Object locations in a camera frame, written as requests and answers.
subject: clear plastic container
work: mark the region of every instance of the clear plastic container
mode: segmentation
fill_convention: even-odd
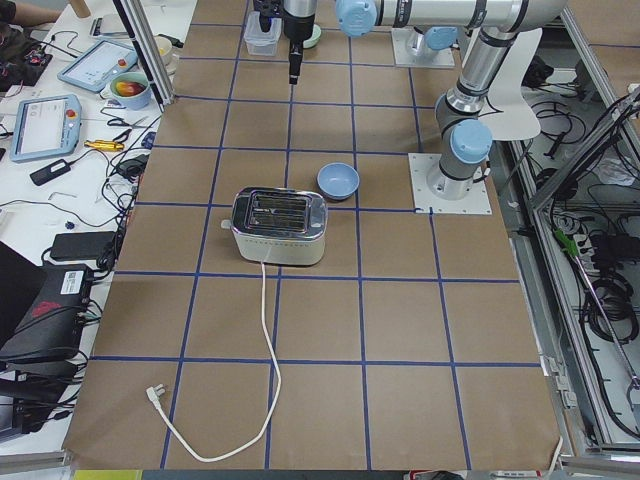
[[[260,13],[251,12],[247,18],[247,28],[244,31],[244,41],[249,55],[263,55],[273,57],[278,50],[278,39],[282,31],[282,19],[272,18],[271,29],[264,33],[260,29]]]

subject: bowl of fruit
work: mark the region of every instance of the bowl of fruit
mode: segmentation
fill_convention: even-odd
[[[151,100],[149,81],[143,73],[127,72],[115,77],[110,84],[113,98],[126,108],[140,110]]]

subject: blue-framed tablet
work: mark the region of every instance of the blue-framed tablet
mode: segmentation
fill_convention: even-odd
[[[100,40],[58,73],[58,79],[99,92],[116,76],[131,69],[138,61],[136,51],[113,40]]]
[[[67,155],[80,138],[82,107],[75,95],[23,100],[13,129],[14,162]]]

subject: white mounting plate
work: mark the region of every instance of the white mounting plate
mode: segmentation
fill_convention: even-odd
[[[440,161],[440,154],[410,153],[411,187],[416,213],[455,213],[460,215],[491,215],[491,204],[484,182],[474,183],[461,200],[445,200],[434,194],[427,185],[427,172]],[[480,168],[474,175],[482,174]]]
[[[456,63],[453,60],[453,53],[450,48],[445,48],[433,55],[422,55],[416,57],[407,50],[407,42],[413,33],[413,28],[393,28],[391,29],[391,39],[393,40],[393,54],[396,58],[396,65],[401,67],[423,67],[423,68],[453,68]]]

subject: cardboard tube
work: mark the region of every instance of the cardboard tube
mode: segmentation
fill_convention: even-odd
[[[69,3],[78,18],[87,18],[91,15],[91,10],[89,10],[87,2],[84,0],[69,0]]]

